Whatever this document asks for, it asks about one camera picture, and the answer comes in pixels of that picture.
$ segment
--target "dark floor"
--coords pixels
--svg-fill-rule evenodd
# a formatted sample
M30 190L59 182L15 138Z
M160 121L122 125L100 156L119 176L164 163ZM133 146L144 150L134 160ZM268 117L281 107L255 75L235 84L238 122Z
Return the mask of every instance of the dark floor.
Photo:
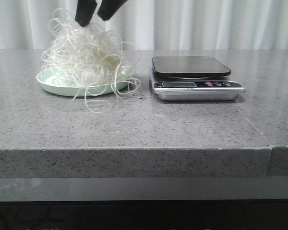
M0 230L288 230L288 200L0 203Z

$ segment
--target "granite countertop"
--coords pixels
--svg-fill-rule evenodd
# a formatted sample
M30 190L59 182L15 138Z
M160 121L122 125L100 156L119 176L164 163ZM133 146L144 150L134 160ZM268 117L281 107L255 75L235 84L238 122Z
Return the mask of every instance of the granite countertop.
M0 178L288 175L288 50L128 51L140 92L104 114L44 91L41 50L0 50ZM212 56L247 91L230 102L164 102L153 56Z

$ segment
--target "lcd screen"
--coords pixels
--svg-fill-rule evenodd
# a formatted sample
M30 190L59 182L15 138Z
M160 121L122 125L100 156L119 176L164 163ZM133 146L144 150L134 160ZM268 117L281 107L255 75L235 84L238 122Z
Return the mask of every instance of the lcd screen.
M163 82L162 86L164 88L188 88L196 87L194 82Z

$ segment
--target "white strands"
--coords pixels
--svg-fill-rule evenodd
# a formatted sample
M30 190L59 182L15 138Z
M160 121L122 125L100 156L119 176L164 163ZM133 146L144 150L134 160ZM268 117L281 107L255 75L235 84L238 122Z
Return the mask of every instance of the white strands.
M45 63L41 72L50 70L56 76L53 84L85 89L86 104L87 96L103 94L107 85L117 96L133 93L140 87L134 67L122 52L123 42L113 31L105 31L96 23L81 27L74 20L63 23L54 18L49 25L52 23L56 23L51 29L55 39L42 54ZM123 82L133 85L132 90L128 86L127 91L120 92L117 85ZM100 87L98 94L89 91Z

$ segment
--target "scale button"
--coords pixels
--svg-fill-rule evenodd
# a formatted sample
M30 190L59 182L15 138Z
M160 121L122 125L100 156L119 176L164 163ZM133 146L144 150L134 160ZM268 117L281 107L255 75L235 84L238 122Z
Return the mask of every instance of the scale button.
M222 83L216 81L216 82L215 82L215 85L217 85L217 86L222 86Z
M212 85L213 85L212 82L209 82L209 81L206 81L205 84L206 84L206 85L209 85L209 86L212 86Z

